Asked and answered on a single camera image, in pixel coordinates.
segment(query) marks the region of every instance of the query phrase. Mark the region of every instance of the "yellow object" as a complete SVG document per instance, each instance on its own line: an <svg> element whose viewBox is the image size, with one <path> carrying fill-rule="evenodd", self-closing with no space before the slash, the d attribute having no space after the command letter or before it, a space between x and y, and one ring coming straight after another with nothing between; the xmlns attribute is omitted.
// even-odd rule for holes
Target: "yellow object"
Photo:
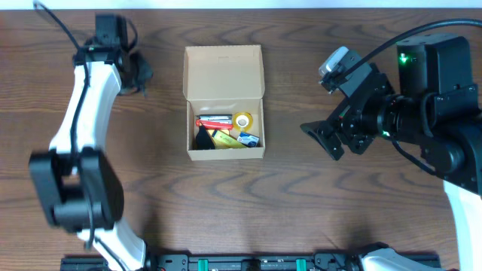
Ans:
<svg viewBox="0 0 482 271"><path fill-rule="evenodd" d="M215 130L213 129L210 129L210 130L207 130L208 131L208 134L212 137L212 134L214 133ZM220 129L219 131L229 135L229 130L228 129ZM222 150L222 149L227 149L228 146L226 146L225 144L223 144L222 142L219 142L217 140L213 140L214 142L214 146L216 146L216 150Z"/></svg>
<svg viewBox="0 0 482 271"><path fill-rule="evenodd" d="M240 132L247 132L253 125L253 117L248 112L235 113L233 117L233 127Z"/></svg>
<svg viewBox="0 0 482 271"><path fill-rule="evenodd" d="M247 148L245 145L239 143L236 139L232 138L230 135L221 132L220 130L216 130L212 137L214 138L215 142L218 141L228 148Z"/></svg>

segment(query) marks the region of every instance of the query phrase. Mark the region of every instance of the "green led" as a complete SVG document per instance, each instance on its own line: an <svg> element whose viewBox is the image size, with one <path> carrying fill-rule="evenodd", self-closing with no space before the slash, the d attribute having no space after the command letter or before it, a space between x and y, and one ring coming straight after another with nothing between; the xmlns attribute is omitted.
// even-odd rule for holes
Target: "green led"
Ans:
<svg viewBox="0 0 482 271"><path fill-rule="evenodd" d="M401 53L399 59L401 64L405 64L410 59L410 57L406 56L404 53Z"/></svg>

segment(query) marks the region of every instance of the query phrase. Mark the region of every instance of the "brown tabletop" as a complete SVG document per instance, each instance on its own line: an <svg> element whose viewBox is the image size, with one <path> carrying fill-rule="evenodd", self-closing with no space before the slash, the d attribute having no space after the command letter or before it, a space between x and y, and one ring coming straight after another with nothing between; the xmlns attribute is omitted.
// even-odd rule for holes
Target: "brown tabletop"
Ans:
<svg viewBox="0 0 482 271"><path fill-rule="evenodd" d="M334 162L299 125L325 119L342 99L316 82L341 45L362 56L388 38L434 20L482 10L337 9L119 11L139 30L154 69L148 97L119 97L107 155L126 197L124 215L149 244L193 254L312 253L372 242L429 251L458 267L453 216L442 181L421 172L389 142ZM94 11L59 11L79 42ZM471 42L481 82L482 31L439 29ZM185 46L261 44L266 93L263 160L191 162L182 95ZM75 50L33 11L0 13L0 269L55 270L83 254L74 235L47 225L29 178L32 150L46 150L72 94ZM398 88L394 47L374 59ZM411 153L418 147L404 145Z"/></svg>

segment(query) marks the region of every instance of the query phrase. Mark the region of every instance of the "wood surface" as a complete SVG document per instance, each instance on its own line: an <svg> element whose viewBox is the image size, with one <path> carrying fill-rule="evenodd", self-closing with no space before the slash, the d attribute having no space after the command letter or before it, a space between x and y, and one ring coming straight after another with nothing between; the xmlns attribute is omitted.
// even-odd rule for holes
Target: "wood surface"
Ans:
<svg viewBox="0 0 482 271"><path fill-rule="evenodd" d="M299 125L325 119L341 101L317 81L341 45L362 56L423 23L482 19L482 10L337 9L119 11L139 30L154 69L148 97L120 97L107 155L122 181L124 214L151 244L193 254L312 253L382 241L399 251L438 253L458 268L453 216L442 181L377 139L366 154L334 162ZM95 11L59 11L79 42ZM482 31L452 27L471 42L482 83ZM263 160L191 162L182 95L185 46L261 44L266 93ZM32 150L46 150L74 83L73 46L33 11L0 12L0 269L58 270L83 254L73 235L47 225L29 177ZM398 87L392 47L374 61ZM406 146L413 154L417 147Z"/></svg>

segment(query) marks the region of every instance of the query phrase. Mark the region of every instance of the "red object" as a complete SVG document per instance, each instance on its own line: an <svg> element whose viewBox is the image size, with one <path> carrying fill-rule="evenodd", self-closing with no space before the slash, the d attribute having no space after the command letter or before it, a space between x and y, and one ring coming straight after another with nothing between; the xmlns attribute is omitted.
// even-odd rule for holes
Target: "red object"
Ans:
<svg viewBox="0 0 482 271"><path fill-rule="evenodd" d="M228 129L228 130L233 129L233 124L219 123L219 122L208 121L208 120L196 120L196 126L199 126L200 123L206 129Z"/></svg>

